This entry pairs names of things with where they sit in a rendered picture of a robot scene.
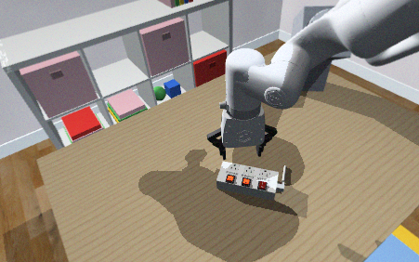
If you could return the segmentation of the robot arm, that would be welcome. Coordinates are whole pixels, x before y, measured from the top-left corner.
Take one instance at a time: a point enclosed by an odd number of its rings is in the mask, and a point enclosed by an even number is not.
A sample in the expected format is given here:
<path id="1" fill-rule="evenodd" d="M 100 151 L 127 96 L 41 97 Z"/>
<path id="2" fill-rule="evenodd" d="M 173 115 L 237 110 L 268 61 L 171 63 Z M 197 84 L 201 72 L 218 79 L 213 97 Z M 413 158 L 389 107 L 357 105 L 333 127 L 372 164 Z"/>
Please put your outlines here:
<path id="1" fill-rule="evenodd" d="M 254 49 L 231 52 L 226 59 L 226 100 L 219 108 L 238 120 L 255 118 L 261 102 L 289 109 L 298 101 L 309 71 L 347 49 L 372 66 L 419 52 L 419 0 L 340 0 L 333 9 L 316 14 L 269 65 Z"/>

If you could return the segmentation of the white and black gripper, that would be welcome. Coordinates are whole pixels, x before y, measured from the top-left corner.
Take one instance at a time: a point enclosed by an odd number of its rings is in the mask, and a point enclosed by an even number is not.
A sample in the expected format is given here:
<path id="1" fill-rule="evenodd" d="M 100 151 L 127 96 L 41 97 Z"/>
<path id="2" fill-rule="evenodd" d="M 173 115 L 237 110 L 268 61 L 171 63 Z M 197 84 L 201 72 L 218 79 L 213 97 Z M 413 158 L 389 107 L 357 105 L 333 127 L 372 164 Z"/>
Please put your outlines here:
<path id="1" fill-rule="evenodd" d="M 265 134 L 267 132 L 267 134 Z M 238 120 L 231 117 L 225 109 L 222 112 L 221 127 L 207 135 L 207 139 L 217 148 L 220 156 L 226 160 L 226 148 L 256 146 L 257 156 L 261 157 L 266 143 L 277 134 L 275 127 L 265 124 L 265 113 L 261 106 L 260 113 L 253 119 Z M 220 139 L 217 137 L 221 136 Z"/>

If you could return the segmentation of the white power strip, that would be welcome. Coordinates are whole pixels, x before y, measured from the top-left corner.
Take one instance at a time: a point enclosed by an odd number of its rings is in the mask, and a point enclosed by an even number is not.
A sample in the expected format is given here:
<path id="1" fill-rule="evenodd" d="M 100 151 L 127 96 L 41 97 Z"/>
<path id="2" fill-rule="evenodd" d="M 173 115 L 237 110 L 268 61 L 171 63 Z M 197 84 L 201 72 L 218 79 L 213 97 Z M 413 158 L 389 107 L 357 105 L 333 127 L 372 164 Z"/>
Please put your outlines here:
<path id="1" fill-rule="evenodd" d="M 274 201 L 276 190 L 284 191 L 286 167 L 283 168 L 282 183 L 278 184 L 279 172 L 223 162 L 216 188 Z"/>

